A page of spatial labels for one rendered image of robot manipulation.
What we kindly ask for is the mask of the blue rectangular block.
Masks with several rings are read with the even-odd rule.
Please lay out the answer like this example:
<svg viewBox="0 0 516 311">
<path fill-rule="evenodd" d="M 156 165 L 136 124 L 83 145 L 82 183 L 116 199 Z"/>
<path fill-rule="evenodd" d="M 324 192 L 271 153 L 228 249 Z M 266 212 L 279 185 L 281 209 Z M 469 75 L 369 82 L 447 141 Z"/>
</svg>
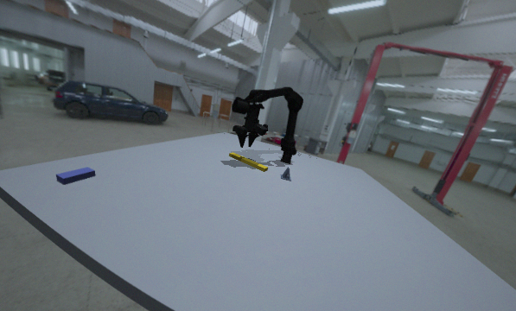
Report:
<svg viewBox="0 0 516 311">
<path fill-rule="evenodd" d="M 61 174 L 56 175 L 57 181 L 61 182 L 62 184 L 70 184 L 75 181 L 81 181 L 86 178 L 95 176 L 95 170 L 92 168 L 80 168 L 76 169 L 74 171 L 67 171 Z"/>
</svg>

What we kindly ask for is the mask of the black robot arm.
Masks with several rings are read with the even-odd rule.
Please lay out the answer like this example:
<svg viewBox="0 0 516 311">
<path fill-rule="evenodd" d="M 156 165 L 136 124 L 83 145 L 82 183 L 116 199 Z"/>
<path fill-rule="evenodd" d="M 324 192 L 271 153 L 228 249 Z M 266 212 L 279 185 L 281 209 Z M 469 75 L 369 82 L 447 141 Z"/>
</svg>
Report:
<svg viewBox="0 0 516 311">
<path fill-rule="evenodd" d="M 285 96 L 288 101 L 289 107 L 289 119 L 287 124 L 286 135 L 281 139 L 281 147 L 283 151 L 283 157 L 280 162 L 291 164 L 291 157 L 297 153 L 296 141 L 294 138 L 296 129 L 296 117 L 303 105 L 303 97 L 299 93 L 294 92 L 290 87 L 276 88 L 270 90 L 251 90 L 249 95 L 245 98 L 236 97 L 232 104 L 232 111 L 237 113 L 246 114 L 253 117 L 258 117 L 260 108 L 264 109 L 262 104 L 257 105 L 256 103 L 263 103 L 269 98 L 275 98 L 279 96 Z M 250 105 L 250 103 L 252 105 Z M 260 136 L 265 135 L 268 131 L 267 124 L 259 124 L 259 121 L 252 123 L 251 131 L 256 131 Z"/>
</svg>

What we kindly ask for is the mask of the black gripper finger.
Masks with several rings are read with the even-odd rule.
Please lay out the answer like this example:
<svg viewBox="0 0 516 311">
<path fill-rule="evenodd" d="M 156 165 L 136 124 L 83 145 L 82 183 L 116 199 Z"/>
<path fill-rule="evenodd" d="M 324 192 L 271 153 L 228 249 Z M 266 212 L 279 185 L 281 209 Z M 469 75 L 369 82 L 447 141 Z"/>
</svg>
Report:
<svg viewBox="0 0 516 311">
<path fill-rule="evenodd" d="M 249 136 L 248 136 L 248 145 L 249 145 L 249 147 L 251 147 L 251 146 L 252 146 L 252 144 L 253 144 L 253 142 L 254 142 L 254 140 L 255 140 L 255 139 L 256 139 L 256 137 L 258 137 L 259 135 L 255 135 L 255 134 L 252 134 L 252 133 L 250 133 L 250 132 L 248 132 L 248 135 L 249 135 Z"/>
<path fill-rule="evenodd" d="M 237 133 L 238 138 L 239 138 L 240 147 L 243 148 L 244 143 L 245 143 L 245 138 L 248 137 L 249 135 L 240 134 L 238 132 L 236 132 L 236 133 Z"/>
</svg>

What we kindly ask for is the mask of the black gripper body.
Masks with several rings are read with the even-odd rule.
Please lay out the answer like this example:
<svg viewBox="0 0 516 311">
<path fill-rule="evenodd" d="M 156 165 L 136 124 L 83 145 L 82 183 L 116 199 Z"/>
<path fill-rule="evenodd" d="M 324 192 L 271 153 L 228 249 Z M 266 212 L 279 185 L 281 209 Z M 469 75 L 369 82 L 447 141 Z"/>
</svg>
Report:
<svg viewBox="0 0 516 311">
<path fill-rule="evenodd" d="M 246 117 L 244 117 L 244 119 L 245 119 L 245 125 L 243 125 L 243 126 L 234 125 L 233 131 L 238 132 L 240 134 L 244 134 L 244 135 L 247 135 L 247 132 L 251 132 L 252 134 L 258 135 L 258 133 L 256 131 L 251 131 L 252 123 L 254 123 L 254 121 L 256 121 L 256 122 L 259 121 L 258 117 L 246 115 Z"/>
</svg>

